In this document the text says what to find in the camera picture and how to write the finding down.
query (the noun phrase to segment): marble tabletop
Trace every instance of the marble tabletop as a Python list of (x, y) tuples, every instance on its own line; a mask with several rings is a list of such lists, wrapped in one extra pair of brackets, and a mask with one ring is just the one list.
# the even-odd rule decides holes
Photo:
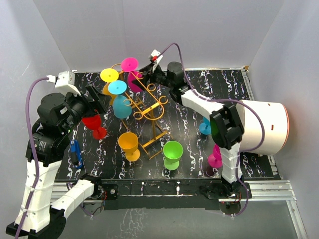
[[(213, 99), (249, 99), (248, 89), (242, 75), (238, 70), (190, 70), (187, 72), (194, 87), (203, 95)], [(102, 91), (103, 82), (98, 73), (76, 73), (76, 87), (85, 90), (87, 84), (93, 84)], [(101, 115), (102, 125), (107, 130), (107, 135), (102, 140), (95, 140), (92, 131), (80, 123), (70, 135), (70, 139), (76, 139), (82, 150), (84, 168), (76, 169), (71, 162), (69, 148), (66, 149), (62, 165), (59, 169), (57, 180), (77, 180), (84, 173), (91, 173), (102, 179), (208, 179), (220, 178), (222, 169), (211, 168), (207, 162), (212, 153), (214, 142), (211, 135), (202, 135), (199, 125), (203, 117), (192, 109), (185, 108), (175, 103), (169, 93), (169, 89), (157, 86), (155, 96), (167, 96), (168, 103), (159, 125), (170, 132), (174, 140), (180, 142), (184, 153), (180, 166), (175, 171), (166, 170), (163, 163), (163, 154), (159, 154), (149, 160), (140, 148), (140, 159), (130, 163), (125, 159), (124, 153), (118, 145), (118, 137), (127, 130), (122, 122), (114, 116), (112, 106), (107, 107), (107, 112)], [(139, 96), (147, 106), (154, 101), (151, 96), (144, 93), (127, 93), (136, 99)], [(160, 109), (154, 110), (155, 115), (161, 113)], [(137, 134), (140, 143), (146, 143), (152, 137), (152, 125), (147, 119), (136, 120), (133, 115), (125, 119), (125, 124), (130, 131)], [(156, 143), (148, 147), (151, 155), (162, 149), (170, 140), (165, 135)], [(241, 155), (241, 169), (245, 178), (271, 179), (274, 177), (267, 156), (259, 157), (256, 154), (243, 153)]]

